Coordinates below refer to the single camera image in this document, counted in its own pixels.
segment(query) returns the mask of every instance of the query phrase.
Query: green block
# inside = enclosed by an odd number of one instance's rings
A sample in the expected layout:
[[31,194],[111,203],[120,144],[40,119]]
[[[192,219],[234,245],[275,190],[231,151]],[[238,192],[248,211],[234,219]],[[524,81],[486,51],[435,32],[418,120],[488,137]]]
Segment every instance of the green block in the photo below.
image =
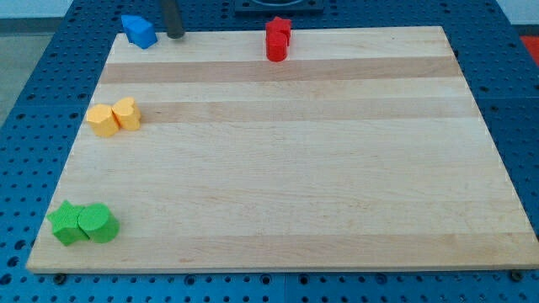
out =
[[96,243],[111,241],[120,230],[120,223],[102,203],[87,206],[78,216],[78,226]]
[[76,241],[86,241],[88,236],[78,226],[78,217],[84,206],[73,206],[64,200],[60,208],[51,212],[47,219],[52,223],[52,234],[68,246]]

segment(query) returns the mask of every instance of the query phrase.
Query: blue perforated table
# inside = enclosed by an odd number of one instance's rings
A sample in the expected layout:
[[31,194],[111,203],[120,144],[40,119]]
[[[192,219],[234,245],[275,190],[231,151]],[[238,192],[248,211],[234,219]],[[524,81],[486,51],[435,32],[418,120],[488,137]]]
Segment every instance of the blue perforated table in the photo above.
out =
[[[187,30],[261,29],[272,16],[235,16],[232,2],[183,1]],[[121,14],[164,30],[157,1],[75,0],[0,133],[0,302],[515,302],[539,301],[539,271],[33,275],[24,264]],[[326,0],[294,27],[441,25],[536,233],[539,78],[493,0]]]

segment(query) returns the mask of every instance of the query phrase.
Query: wooden board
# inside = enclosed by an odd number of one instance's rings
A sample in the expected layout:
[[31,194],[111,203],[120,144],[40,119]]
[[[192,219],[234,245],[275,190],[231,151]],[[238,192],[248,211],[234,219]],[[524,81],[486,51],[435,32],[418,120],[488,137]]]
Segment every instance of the wooden board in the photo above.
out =
[[94,103],[131,95],[143,126],[83,124],[49,211],[103,201],[107,244],[36,273],[534,268],[539,243],[439,27],[294,30],[114,42]]

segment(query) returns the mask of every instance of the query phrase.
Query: black metal pole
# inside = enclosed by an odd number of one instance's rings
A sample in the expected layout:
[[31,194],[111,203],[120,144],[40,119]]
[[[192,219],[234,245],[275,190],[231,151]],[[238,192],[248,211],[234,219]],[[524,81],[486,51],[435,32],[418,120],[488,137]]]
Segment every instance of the black metal pole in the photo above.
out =
[[179,5],[176,0],[159,0],[165,25],[167,26],[167,36],[178,39],[185,35],[184,21]]

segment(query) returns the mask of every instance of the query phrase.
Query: wood grain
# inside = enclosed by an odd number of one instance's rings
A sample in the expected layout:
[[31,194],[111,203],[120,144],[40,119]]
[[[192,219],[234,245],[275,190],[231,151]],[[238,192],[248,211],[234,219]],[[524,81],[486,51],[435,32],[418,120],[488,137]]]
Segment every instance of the wood grain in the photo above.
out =
[[539,265],[441,28],[296,30],[279,64],[263,32],[159,37],[118,35],[92,102],[132,95],[142,127],[106,140],[82,125],[49,209],[105,202],[120,234],[62,247],[44,221],[30,270]]

